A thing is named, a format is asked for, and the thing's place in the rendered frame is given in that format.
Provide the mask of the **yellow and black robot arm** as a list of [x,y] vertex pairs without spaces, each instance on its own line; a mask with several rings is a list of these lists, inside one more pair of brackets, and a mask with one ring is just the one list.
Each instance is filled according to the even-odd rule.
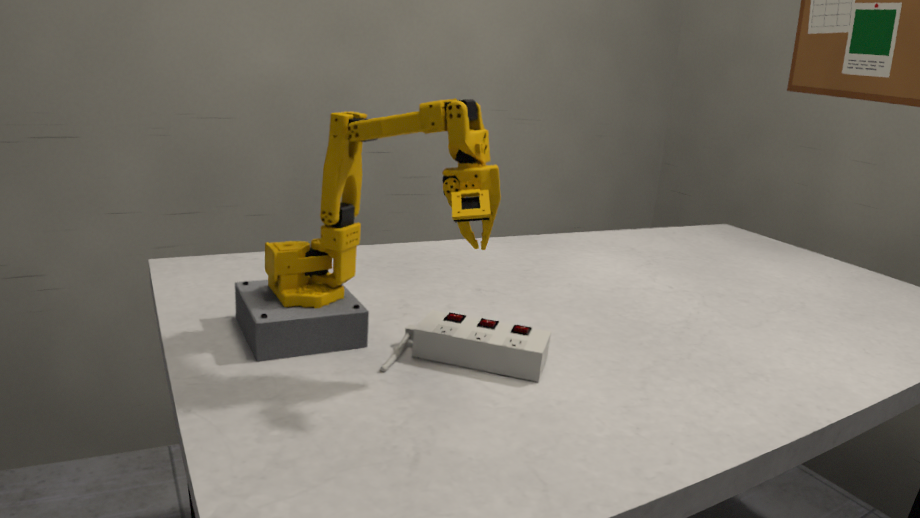
[[268,286],[284,307],[315,309],[344,299],[341,284],[355,276],[360,244],[361,224],[354,223],[354,217],[360,207],[363,142],[448,131],[449,152],[455,161],[481,166],[491,161],[489,131],[474,100],[441,100],[421,104],[419,112],[366,118],[367,114],[356,112],[331,114],[320,210],[325,225],[320,239],[313,239],[311,248],[304,241],[270,243],[277,251],[278,276],[277,282],[268,276]]

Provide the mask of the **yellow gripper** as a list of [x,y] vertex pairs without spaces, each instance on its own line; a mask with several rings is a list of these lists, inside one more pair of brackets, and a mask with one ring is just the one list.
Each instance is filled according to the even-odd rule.
[[443,175],[444,195],[453,210],[453,221],[474,249],[479,249],[479,244],[470,222],[482,221],[481,250],[485,250],[501,201],[499,167],[459,163],[458,168],[445,169]]

